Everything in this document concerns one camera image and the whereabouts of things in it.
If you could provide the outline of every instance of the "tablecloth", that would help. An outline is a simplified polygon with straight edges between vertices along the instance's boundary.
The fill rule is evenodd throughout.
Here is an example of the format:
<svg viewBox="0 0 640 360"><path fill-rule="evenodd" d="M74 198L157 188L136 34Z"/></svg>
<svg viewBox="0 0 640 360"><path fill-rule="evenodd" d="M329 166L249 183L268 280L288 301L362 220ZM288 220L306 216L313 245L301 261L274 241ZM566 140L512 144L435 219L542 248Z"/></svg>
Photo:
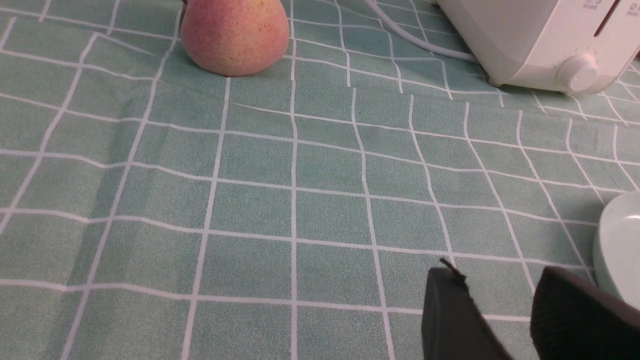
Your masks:
<svg viewBox="0 0 640 360"><path fill-rule="evenodd" d="M439 258L536 359L542 269L593 280L640 184L640 63L496 89L360 0L282 1L287 54L247 78L189 60L179 0L0 2L2 359L416 360ZM432 4L380 6L466 50Z"/></svg>

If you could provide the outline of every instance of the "white cable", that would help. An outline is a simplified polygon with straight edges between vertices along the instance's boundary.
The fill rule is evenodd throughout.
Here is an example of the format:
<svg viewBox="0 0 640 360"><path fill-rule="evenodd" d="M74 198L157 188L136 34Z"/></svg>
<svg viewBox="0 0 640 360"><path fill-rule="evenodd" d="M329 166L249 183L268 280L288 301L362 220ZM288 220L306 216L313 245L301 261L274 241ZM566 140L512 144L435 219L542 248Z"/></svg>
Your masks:
<svg viewBox="0 0 640 360"><path fill-rule="evenodd" d="M447 49L445 47L440 47L440 46L437 46L437 45L429 44L428 42L420 40L419 38L409 34L405 30L403 30L401 27L399 27L393 20L391 20L391 18L384 11L382 11L382 9L380 9L380 7L378 7L378 4L376 4L374 2L374 0L364 0L364 3L371 10L373 10L374 13L376 13L376 15L380 18L380 20L382 20L382 23L384 25L389 27L391 30L395 31L398 34L398 36L400 36L401 38L409 41L413 45L416 45L417 47L421 47L421 48L423 48L423 49L425 49L427 51L432 51L432 52L434 52L436 54L448 56L450 58L460 59L460 60L465 60L465 61L472 61L472 62L475 62L475 63L478 62L476 57L471 55L471 54L467 54L467 53L463 53L461 51L455 51L455 50Z"/></svg>

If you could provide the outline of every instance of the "red pear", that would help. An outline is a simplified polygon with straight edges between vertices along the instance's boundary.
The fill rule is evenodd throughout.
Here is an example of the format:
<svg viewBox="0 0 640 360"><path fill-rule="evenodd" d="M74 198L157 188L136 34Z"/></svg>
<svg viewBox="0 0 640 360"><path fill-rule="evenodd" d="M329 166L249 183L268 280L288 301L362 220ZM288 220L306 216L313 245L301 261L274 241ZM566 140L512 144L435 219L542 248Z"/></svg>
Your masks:
<svg viewBox="0 0 640 360"><path fill-rule="evenodd" d="M182 45L201 68L247 76L287 51L289 22L280 0L183 0Z"/></svg>

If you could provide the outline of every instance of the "toaster knob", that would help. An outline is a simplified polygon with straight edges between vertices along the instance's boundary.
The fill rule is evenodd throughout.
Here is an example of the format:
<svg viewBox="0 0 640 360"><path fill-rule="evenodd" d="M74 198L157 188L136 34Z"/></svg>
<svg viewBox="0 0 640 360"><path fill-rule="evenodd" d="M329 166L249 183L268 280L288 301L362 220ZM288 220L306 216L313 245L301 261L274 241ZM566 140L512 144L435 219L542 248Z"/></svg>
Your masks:
<svg viewBox="0 0 640 360"><path fill-rule="evenodd" d="M569 92L582 92L598 78L598 65L590 54L578 54L568 58L558 70L557 82Z"/></svg>

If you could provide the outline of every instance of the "toaster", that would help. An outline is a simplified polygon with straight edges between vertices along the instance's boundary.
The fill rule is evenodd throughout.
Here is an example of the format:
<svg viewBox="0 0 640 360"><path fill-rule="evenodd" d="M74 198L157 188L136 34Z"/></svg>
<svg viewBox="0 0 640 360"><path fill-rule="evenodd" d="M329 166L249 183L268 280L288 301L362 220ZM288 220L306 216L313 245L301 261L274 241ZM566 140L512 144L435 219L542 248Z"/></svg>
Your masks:
<svg viewBox="0 0 640 360"><path fill-rule="evenodd" d="M640 0L434 0L493 86L596 94L640 51Z"/></svg>

